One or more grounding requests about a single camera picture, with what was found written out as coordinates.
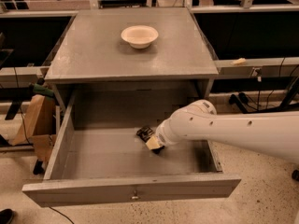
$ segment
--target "drawer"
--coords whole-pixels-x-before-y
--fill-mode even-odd
[[[74,88],[42,183],[23,192],[41,206],[228,197],[211,143],[184,141],[159,155],[136,136],[197,99],[192,82],[107,82]]]

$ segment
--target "drawer knob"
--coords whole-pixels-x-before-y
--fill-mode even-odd
[[[137,191],[135,190],[134,191],[134,194],[133,194],[134,196],[131,198],[133,201],[136,201],[136,200],[139,200],[140,198],[138,197],[138,195],[137,195]]]

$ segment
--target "speckled floor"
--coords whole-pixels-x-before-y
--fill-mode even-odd
[[[215,103],[221,106],[219,99]],[[225,105],[224,112],[236,112]],[[240,174],[242,181],[227,199],[150,203],[115,203],[57,207],[74,223],[299,223],[299,182],[291,179],[297,165],[263,154],[214,143],[223,172]],[[12,224],[70,223],[41,208],[21,192],[24,184],[40,182],[33,175],[32,151],[0,153],[0,209],[12,208]]]

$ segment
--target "floor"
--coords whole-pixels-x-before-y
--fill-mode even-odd
[[[237,113],[237,108],[228,105],[227,99],[228,96],[222,95],[210,97],[219,113]],[[299,182],[291,179],[292,171],[297,167],[295,164],[219,143],[214,143],[213,149],[219,156],[223,172],[239,174],[242,178],[229,198],[61,206],[56,209],[76,224],[299,223]],[[15,211],[12,224],[70,223],[53,210],[39,207],[21,192],[24,184],[41,182],[42,175],[32,173],[35,163],[33,151],[0,153],[0,209]]]

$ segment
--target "white bowl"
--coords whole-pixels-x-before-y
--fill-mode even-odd
[[[130,26],[121,33],[121,38],[135,49],[147,48],[151,42],[158,38],[156,29],[150,26]]]

